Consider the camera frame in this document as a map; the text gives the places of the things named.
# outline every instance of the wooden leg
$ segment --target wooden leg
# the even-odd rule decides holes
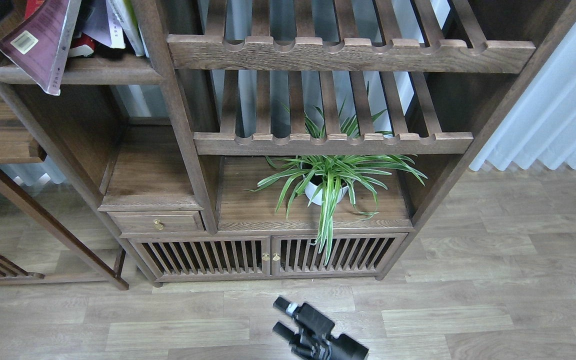
[[[0,169],[0,193],[119,290],[128,283]]]

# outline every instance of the wooden drawer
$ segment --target wooden drawer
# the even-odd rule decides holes
[[[203,231],[199,211],[121,211],[108,212],[121,230],[121,237],[183,236]]]

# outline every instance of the slatted wooden rack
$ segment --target slatted wooden rack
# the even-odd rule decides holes
[[[419,102],[423,125],[409,130],[402,110],[395,77],[391,71],[379,73],[386,98],[393,136],[376,132],[371,120],[368,92],[362,71],[350,71],[350,84],[358,118],[358,136],[341,133],[335,85],[331,71],[320,71],[320,88],[326,136],[312,137],[306,131],[302,76],[290,71],[290,135],[276,137],[270,116],[269,71],[257,71],[256,131],[250,136],[236,134],[240,111],[238,71],[226,70],[220,132],[195,132],[194,143],[201,155],[378,155],[378,154],[459,154],[473,141],[470,132],[443,132],[423,73],[409,73]]]
[[[205,34],[170,34],[176,68],[317,71],[519,73],[535,52],[530,41],[487,39],[468,0],[449,0],[467,34],[446,39],[430,0],[411,0],[425,43],[402,38],[391,0],[373,0],[382,42],[360,38],[351,0],[334,0],[339,41],[317,37],[310,0],[294,0],[293,41],[270,36],[270,5],[253,0],[250,36],[226,39],[226,0],[211,0]]]

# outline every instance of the slatted shelf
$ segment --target slatted shelf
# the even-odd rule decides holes
[[[194,143],[200,155],[379,155],[379,154],[460,154],[473,141],[470,132],[444,132],[439,123],[423,73],[409,73],[418,100],[423,125],[419,126],[404,114],[394,75],[379,73],[386,99],[392,134],[376,132],[371,120],[368,91],[362,71],[350,71],[352,100],[358,117],[358,136],[340,130],[338,103],[331,71],[320,71],[320,88],[326,135],[312,137],[306,131],[302,76],[288,73],[290,88],[290,134],[277,137],[272,133],[270,116],[270,82],[268,71],[257,71],[256,121],[253,134],[237,131],[240,99],[238,71],[226,70],[220,132],[195,132]]]
[[[6,84],[35,84],[19,66],[4,60],[0,64],[0,82]],[[121,59],[100,56],[73,57],[66,62],[61,83],[64,85],[156,85],[162,76],[145,57],[122,54]]]
[[[316,36],[310,0],[294,0],[292,41],[270,36],[267,0],[253,2],[250,36],[226,39],[227,0],[210,0],[205,34],[170,34],[167,43],[180,69],[516,74],[524,68],[535,52],[532,42],[487,39],[468,0],[448,2],[466,39],[444,38],[430,0],[411,0],[424,43],[402,37],[390,0],[372,2],[380,43],[359,37],[351,0],[334,0],[340,41]]]

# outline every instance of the white curtain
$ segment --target white curtain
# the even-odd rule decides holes
[[[537,161],[576,169],[576,23],[470,168],[528,169]]]

